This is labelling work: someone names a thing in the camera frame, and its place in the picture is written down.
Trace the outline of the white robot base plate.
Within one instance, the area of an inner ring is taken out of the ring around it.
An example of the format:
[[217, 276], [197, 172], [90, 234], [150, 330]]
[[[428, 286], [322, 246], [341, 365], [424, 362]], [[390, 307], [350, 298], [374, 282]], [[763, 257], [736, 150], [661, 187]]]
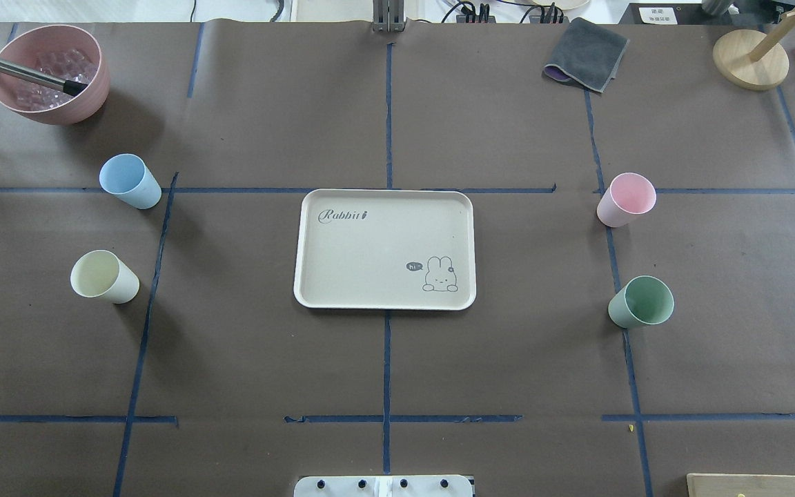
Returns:
[[303, 477], [294, 496], [474, 496], [473, 479], [460, 474]]

